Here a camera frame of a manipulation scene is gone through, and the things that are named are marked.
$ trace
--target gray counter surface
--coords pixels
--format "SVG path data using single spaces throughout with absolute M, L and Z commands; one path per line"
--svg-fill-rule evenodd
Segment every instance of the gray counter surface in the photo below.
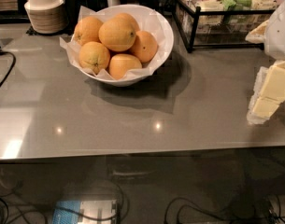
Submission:
M 246 120 L 256 74 L 273 63 L 260 49 L 189 54 L 172 24 L 165 65 L 116 88 L 69 64 L 59 36 L 29 26 L 0 25 L 3 50 L 17 57 L 0 90 L 0 159 L 285 146 L 285 103 L 264 125 Z M 0 74 L 10 59 L 0 57 Z

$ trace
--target stainless steel table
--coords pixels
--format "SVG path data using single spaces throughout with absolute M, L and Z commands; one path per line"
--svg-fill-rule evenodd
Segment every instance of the stainless steel table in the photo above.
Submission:
M 285 103 L 263 126 L 246 120 L 259 49 L 184 48 L 150 78 L 116 88 L 69 64 L 59 36 L 0 24 L 17 63 L 0 90 L 0 159 L 285 146 Z M 0 57 L 0 73 L 10 57 Z

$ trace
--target fruit bowl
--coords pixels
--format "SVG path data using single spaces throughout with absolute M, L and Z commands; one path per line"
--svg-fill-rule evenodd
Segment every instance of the fruit bowl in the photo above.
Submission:
M 130 86 L 146 77 L 152 76 L 167 60 L 174 44 L 174 35 L 169 22 L 160 13 L 148 7 L 140 5 L 118 5 L 102 9 L 98 12 L 86 7 L 81 7 L 78 20 L 86 16 L 95 16 L 101 21 L 106 21 L 121 12 L 132 15 L 138 22 L 140 29 L 152 33 L 158 43 L 158 50 L 150 62 L 142 63 L 142 69 L 127 71 L 125 76 L 121 79 L 114 79 L 107 70 L 102 70 L 97 75 L 90 74 L 89 71 L 81 68 L 78 63 L 80 45 L 73 37 L 68 43 L 64 43 L 64 41 L 61 40 L 61 46 L 66 49 L 69 62 L 79 69 L 79 71 L 87 77 L 117 87 Z

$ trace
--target stack of bowls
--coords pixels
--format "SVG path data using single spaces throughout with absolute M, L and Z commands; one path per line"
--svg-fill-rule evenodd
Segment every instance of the stack of bowls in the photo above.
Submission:
M 64 0 L 29 0 L 24 7 L 38 33 L 54 34 L 68 25 Z

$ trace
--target orange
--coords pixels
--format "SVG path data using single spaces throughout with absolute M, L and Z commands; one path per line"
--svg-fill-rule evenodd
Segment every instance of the orange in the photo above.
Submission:
M 123 19 L 126 19 L 128 20 L 135 28 L 135 31 L 139 31 L 140 30 L 140 27 L 139 27 L 139 24 L 138 22 L 136 21 L 136 19 L 129 13 L 126 13 L 126 12 L 121 12 L 121 13 L 118 13 L 115 15 L 115 18 L 123 18 Z
M 81 46 L 90 41 L 100 42 L 98 31 L 102 25 L 102 21 L 92 16 L 81 19 L 75 27 L 74 39 Z
M 110 51 L 103 44 L 91 41 L 80 48 L 78 61 L 82 68 L 90 68 L 97 75 L 102 69 L 107 68 Z
M 135 55 L 140 62 L 149 62 L 158 50 L 155 37 L 147 31 L 137 31 L 135 43 L 130 48 L 130 53 Z
M 142 64 L 136 56 L 120 53 L 111 58 L 108 72 L 113 78 L 121 79 L 128 70 L 141 68 Z
M 135 28 L 126 19 L 112 18 L 105 21 L 99 29 L 99 39 L 113 51 L 126 51 L 135 42 Z

